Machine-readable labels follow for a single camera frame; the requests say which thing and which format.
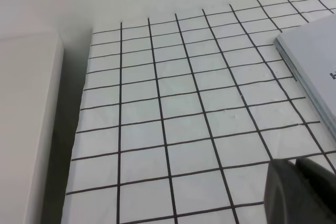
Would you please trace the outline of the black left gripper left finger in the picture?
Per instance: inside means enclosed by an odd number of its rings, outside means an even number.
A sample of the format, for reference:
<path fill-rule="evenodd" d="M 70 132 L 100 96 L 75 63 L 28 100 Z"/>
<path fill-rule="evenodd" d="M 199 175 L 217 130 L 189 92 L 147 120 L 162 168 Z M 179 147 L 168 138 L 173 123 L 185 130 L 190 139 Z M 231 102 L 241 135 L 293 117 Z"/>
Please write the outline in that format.
<path fill-rule="evenodd" d="M 270 161 L 264 193 L 267 223 L 333 223 L 333 215 L 310 193 L 296 163 L 284 159 Z"/>

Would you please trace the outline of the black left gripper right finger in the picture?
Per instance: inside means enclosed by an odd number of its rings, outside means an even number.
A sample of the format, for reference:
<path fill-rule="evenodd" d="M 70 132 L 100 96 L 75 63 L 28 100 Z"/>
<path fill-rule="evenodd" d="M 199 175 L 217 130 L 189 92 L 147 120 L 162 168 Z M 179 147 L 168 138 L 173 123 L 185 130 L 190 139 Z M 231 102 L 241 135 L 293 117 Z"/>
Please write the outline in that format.
<path fill-rule="evenodd" d="M 335 216 L 335 174 L 308 158 L 298 159 L 296 168 L 308 183 L 311 196 Z"/>

